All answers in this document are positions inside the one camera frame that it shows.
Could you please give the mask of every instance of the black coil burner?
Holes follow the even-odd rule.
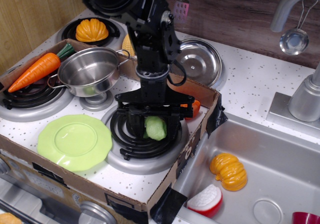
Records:
[[[115,141],[123,147],[120,149],[120,153],[125,160],[130,158],[149,159],[160,156],[167,152],[172,147],[172,143],[175,142],[175,140],[168,141],[168,138],[160,141],[151,138],[138,139],[126,134],[124,129],[130,131],[127,116],[116,112],[111,118],[110,130]]]
[[[95,41],[95,42],[86,42],[86,44],[88,45],[95,45],[95,46],[105,46],[106,44],[108,44],[113,38],[118,38],[120,37],[120,31],[117,28],[117,26],[115,26],[114,23],[112,23],[109,20],[106,19],[101,19],[101,18],[85,18],[85,19],[78,19],[72,23],[70,23],[69,25],[66,26],[66,28],[63,30],[62,32],[62,37],[61,40],[64,39],[73,39],[73,40],[77,40],[76,39],[76,30],[77,30],[77,26],[83,21],[83,20],[90,20],[90,19],[97,19],[100,22],[103,22],[106,26],[106,29],[109,32],[109,35],[100,41]]]
[[[12,93],[5,90],[3,92],[5,97],[2,100],[4,107],[8,110],[12,108],[31,108],[52,100],[58,95],[62,88],[50,88],[47,84],[48,78],[49,76],[42,78],[41,80]],[[53,77],[49,82],[54,86],[59,80],[57,77]]]

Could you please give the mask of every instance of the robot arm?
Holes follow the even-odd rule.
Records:
[[[180,53],[173,16],[166,0],[83,0],[95,14],[127,26],[137,56],[141,88],[115,96],[118,112],[126,113],[134,135],[143,136],[144,117],[161,116],[175,138],[180,120],[192,117],[194,97],[173,91],[167,85],[171,64]]]

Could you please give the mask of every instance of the ladle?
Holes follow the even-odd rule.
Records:
[[[305,31],[303,31],[302,25],[304,24],[307,15],[309,13],[309,11],[317,4],[318,0],[309,7],[302,23],[302,17],[304,14],[304,0],[302,0],[302,13],[300,16],[300,20],[298,23],[298,26],[294,29],[290,29],[288,31],[286,31],[280,38],[280,48],[281,50],[286,53],[287,55],[298,55],[301,54],[303,51],[305,51],[305,49],[307,48],[308,44],[309,44],[309,37],[307,35],[307,33]]]

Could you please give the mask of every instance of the wood panel backsplash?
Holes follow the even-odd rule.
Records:
[[[173,10],[176,0],[167,0]],[[292,9],[283,32],[274,33],[270,23],[280,0],[189,0],[185,24],[175,29],[240,49],[315,68],[320,61],[320,3],[309,13],[303,29],[310,43],[297,56],[284,54],[279,47],[281,35],[298,25],[302,3]],[[306,7],[314,1],[305,1]]]
[[[167,1],[173,10],[175,0]],[[292,9],[284,31],[274,33],[270,23],[280,0],[189,1],[187,22],[175,24],[177,31],[312,68],[320,61],[320,4],[303,25],[310,38],[307,50],[288,56],[280,50],[279,40],[298,24],[301,3]],[[81,0],[0,0],[0,74],[84,9]]]
[[[0,74],[84,9],[81,0],[0,0]]]

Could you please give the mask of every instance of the stove knob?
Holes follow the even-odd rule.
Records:
[[[10,171],[10,167],[0,158],[0,175],[7,174]]]
[[[81,215],[78,224],[117,224],[113,215],[93,202],[82,202],[80,209]]]

